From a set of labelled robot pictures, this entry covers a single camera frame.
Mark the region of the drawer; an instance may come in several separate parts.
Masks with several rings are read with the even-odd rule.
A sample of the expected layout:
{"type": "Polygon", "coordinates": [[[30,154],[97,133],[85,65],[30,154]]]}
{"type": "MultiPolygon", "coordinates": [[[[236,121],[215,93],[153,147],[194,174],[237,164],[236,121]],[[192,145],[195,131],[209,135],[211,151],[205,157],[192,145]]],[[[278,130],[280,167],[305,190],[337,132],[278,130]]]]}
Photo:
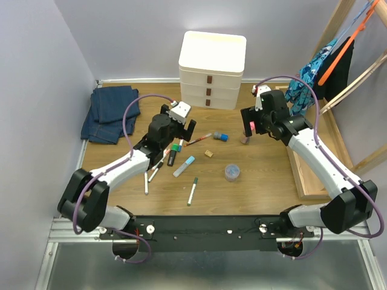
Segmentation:
{"type": "Polygon", "coordinates": [[[218,88],[201,85],[192,85],[188,83],[180,83],[181,93],[194,97],[214,97],[226,100],[238,98],[239,88],[218,88]]]}
{"type": "Polygon", "coordinates": [[[197,106],[211,109],[232,110],[236,108],[237,99],[224,99],[216,97],[200,97],[189,94],[182,94],[181,100],[190,106],[197,106]]]}

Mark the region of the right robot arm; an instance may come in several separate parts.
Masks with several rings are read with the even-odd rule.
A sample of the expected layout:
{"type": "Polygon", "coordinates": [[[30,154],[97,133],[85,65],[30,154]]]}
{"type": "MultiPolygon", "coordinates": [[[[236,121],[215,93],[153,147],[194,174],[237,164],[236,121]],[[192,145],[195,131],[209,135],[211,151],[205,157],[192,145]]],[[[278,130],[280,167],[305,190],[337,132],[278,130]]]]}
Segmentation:
{"type": "Polygon", "coordinates": [[[279,232],[293,236],[306,226],[325,227],[340,234],[371,217],[377,186],[362,181],[314,134],[312,124],[302,115],[289,113],[284,93],[268,86],[254,86],[254,106],[241,110],[245,135],[253,133],[282,141],[306,162],[324,185],[330,202],[297,205],[282,212],[279,232]]]}

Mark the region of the grey blue glue cap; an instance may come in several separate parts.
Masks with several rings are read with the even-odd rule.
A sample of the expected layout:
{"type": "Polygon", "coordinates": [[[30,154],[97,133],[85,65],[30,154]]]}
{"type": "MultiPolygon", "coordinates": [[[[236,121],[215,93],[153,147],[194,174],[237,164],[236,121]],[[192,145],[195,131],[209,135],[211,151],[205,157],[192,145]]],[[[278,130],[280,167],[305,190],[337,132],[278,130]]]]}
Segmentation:
{"type": "Polygon", "coordinates": [[[226,135],[226,134],[222,134],[222,133],[219,133],[219,132],[215,132],[214,134],[213,134],[213,138],[215,139],[215,140],[220,140],[220,141],[224,141],[224,142],[226,142],[227,140],[228,140],[228,135],[226,135]]]}

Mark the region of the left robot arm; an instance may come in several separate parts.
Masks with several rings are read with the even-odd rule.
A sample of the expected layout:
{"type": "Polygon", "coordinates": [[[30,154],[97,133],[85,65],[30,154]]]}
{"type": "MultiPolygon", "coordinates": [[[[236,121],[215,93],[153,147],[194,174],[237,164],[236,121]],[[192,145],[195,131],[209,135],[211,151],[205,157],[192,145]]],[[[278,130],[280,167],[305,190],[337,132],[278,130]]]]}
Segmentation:
{"type": "Polygon", "coordinates": [[[118,237],[129,238],[134,231],[131,214],[123,208],[109,206],[109,193],[154,167],[174,139],[190,140],[196,125],[195,120],[187,120],[190,111],[191,106],[183,101],[163,105],[132,152],[90,172],[76,170],[58,203],[58,212],[84,232],[97,227],[113,228],[118,237]]]}

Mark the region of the small wooden stamp block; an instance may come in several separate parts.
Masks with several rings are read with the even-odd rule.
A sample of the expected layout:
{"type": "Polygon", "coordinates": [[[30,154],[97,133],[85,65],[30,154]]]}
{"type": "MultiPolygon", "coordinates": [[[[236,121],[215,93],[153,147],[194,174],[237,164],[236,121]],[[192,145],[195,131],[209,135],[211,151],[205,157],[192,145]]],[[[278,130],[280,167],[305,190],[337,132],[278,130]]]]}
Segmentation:
{"type": "Polygon", "coordinates": [[[206,156],[208,156],[209,158],[211,158],[213,156],[213,153],[209,150],[206,150],[205,153],[204,153],[206,156]]]}

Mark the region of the pink lidded tube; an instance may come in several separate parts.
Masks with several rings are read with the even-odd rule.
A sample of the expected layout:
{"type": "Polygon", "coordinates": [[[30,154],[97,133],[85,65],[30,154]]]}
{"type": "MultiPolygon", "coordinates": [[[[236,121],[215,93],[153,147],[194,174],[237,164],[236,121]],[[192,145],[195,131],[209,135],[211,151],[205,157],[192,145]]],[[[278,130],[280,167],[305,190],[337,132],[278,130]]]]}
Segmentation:
{"type": "MultiPolygon", "coordinates": [[[[254,124],[253,121],[250,122],[250,129],[251,129],[252,131],[255,130],[255,124],[254,124]]],[[[242,135],[241,135],[241,138],[240,138],[240,142],[241,142],[242,144],[248,144],[249,141],[250,141],[250,137],[247,137],[247,136],[246,136],[246,132],[243,131],[243,132],[242,132],[242,135]]]]}

